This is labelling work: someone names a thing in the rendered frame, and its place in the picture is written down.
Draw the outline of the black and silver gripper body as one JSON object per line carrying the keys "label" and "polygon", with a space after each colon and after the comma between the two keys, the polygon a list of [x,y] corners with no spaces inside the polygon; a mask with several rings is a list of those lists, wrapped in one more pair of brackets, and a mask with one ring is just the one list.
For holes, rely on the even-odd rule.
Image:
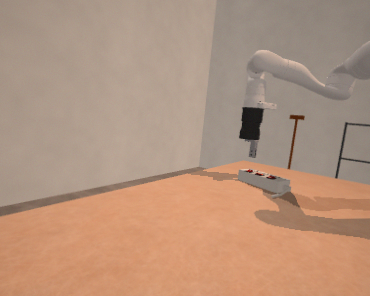
{"label": "black and silver gripper body", "polygon": [[276,110],[276,108],[276,104],[265,102],[264,95],[246,94],[242,108],[242,127],[240,130],[239,138],[247,140],[259,140],[260,124],[262,123],[263,110]]}

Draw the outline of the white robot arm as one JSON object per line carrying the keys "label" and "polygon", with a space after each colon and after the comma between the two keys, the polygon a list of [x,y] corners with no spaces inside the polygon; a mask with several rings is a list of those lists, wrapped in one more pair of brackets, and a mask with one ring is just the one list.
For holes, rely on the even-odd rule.
{"label": "white robot arm", "polygon": [[356,79],[370,79],[370,41],[361,46],[350,59],[348,58],[331,70],[325,85],[320,83],[302,64],[283,59],[267,50],[259,50],[250,57],[247,63],[245,95],[265,96],[264,71],[274,73],[272,75],[275,78],[298,84],[326,98],[346,100],[352,95]]}

